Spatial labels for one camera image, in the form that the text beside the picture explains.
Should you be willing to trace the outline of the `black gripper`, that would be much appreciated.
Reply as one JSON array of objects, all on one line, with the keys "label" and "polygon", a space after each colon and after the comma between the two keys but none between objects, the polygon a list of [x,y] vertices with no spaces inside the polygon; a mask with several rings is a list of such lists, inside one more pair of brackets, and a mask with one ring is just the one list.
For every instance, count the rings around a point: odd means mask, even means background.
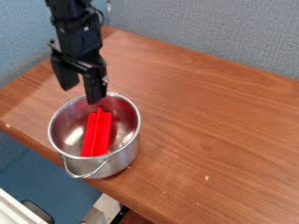
[{"label": "black gripper", "polygon": [[51,40],[51,66],[64,91],[79,83],[83,75],[88,105],[107,96],[108,75],[99,54],[103,46],[99,16],[51,17],[57,40]]}]

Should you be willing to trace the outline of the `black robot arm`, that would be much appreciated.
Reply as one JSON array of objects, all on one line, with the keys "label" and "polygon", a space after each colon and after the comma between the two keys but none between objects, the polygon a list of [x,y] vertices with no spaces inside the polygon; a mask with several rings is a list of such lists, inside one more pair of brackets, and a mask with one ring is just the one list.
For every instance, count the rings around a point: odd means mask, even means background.
[{"label": "black robot arm", "polygon": [[51,66],[64,91],[72,89],[83,76],[89,105],[107,96],[107,63],[99,53],[103,47],[101,17],[92,0],[44,0],[51,9],[51,24],[57,40],[51,40]]}]

